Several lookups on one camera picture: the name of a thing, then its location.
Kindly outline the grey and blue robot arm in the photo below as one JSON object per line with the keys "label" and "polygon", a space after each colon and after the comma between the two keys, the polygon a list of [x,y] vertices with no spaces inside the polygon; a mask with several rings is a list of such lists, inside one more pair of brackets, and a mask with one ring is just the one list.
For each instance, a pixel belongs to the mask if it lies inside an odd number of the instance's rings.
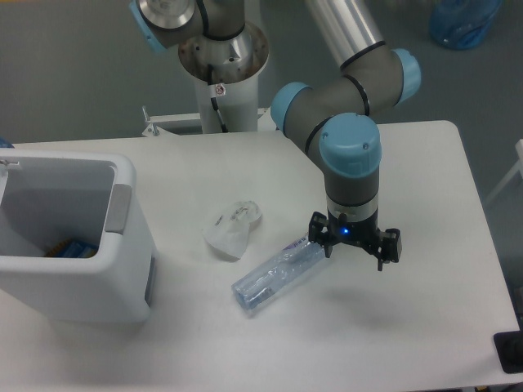
{"label": "grey and blue robot arm", "polygon": [[[385,43],[362,1],[309,1],[340,78],[322,88],[291,82],[270,105],[276,127],[323,173],[327,211],[312,215],[308,237],[330,254],[360,247],[378,264],[400,259],[398,229],[378,227],[380,133],[372,115],[413,96],[417,60]],[[176,47],[193,78],[205,133],[257,127],[257,76],[268,61],[264,33],[242,1],[133,1],[130,11],[155,51]]]}

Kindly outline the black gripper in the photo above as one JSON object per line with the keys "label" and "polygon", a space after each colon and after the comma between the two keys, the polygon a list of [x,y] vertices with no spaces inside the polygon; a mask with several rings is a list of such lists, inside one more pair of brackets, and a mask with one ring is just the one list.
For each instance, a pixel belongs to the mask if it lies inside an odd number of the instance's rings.
{"label": "black gripper", "polygon": [[401,232],[396,228],[379,230],[378,212],[357,222],[343,222],[330,212],[328,218],[320,212],[314,212],[308,225],[309,241],[319,244],[326,258],[331,256],[332,247],[343,243],[373,250],[379,272],[382,272],[385,264],[399,262],[402,252]]}

